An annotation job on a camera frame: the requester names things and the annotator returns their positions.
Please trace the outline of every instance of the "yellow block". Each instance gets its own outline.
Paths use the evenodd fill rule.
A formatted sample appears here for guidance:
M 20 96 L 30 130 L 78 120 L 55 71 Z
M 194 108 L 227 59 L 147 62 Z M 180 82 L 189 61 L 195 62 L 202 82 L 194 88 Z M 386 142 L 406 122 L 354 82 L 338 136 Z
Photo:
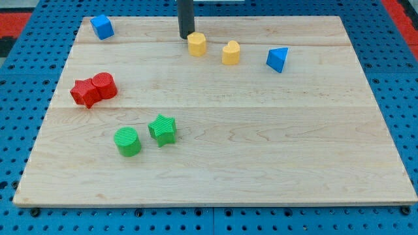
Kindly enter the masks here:
M 194 32 L 187 36 L 189 45 L 189 54 L 193 56 L 202 56 L 206 53 L 206 37 L 203 33 Z
M 222 49 L 222 63 L 224 65 L 236 65 L 240 62 L 240 45 L 232 40 Z

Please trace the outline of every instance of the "red block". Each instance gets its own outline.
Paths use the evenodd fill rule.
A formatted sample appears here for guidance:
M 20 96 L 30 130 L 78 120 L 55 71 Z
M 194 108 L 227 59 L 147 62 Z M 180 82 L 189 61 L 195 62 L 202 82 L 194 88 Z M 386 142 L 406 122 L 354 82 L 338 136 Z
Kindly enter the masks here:
M 91 108 L 94 103 L 102 100 L 91 81 L 91 78 L 87 80 L 76 80 L 74 87 L 70 90 L 70 94 L 76 104 L 84 104 L 87 108 Z
M 111 99 L 118 93 L 118 89 L 110 73 L 101 72 L 96 74 L 92 82 L 102 99 Z

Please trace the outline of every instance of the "blue cube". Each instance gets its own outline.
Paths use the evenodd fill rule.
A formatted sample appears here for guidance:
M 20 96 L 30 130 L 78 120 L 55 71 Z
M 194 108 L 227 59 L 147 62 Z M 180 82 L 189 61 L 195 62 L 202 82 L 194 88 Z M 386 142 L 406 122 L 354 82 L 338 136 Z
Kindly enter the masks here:
M 285 65 L 288 48 L 277 48 L 268 51 L 267 65 L 277 72 L 282 72 Z
M 114 34 L 112 24 L 105 15 L 94 17 L 90 20 L 90 23 L 100 40 L 107 39 Z

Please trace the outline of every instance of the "wooden board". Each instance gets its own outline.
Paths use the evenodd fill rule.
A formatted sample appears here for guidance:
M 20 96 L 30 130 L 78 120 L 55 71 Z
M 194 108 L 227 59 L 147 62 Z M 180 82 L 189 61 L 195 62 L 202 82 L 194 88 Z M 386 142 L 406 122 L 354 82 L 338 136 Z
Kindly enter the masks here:
M 21 207 L 359 206 L 417 195 L 339 17 L 197 18 L 208 53 L 191 57 L 176 18 L 83 20 L 14 197 Z M 229 40 L 237 66 L 221 64 Z M 269 48 L 289 47 L 282 74 Z M 87 110 L 75 79 L 111 72 L 119 94 Z M 147 124 L 176 118 L 158 148 Z M 117 129 L 142 151 L 118 154 Z

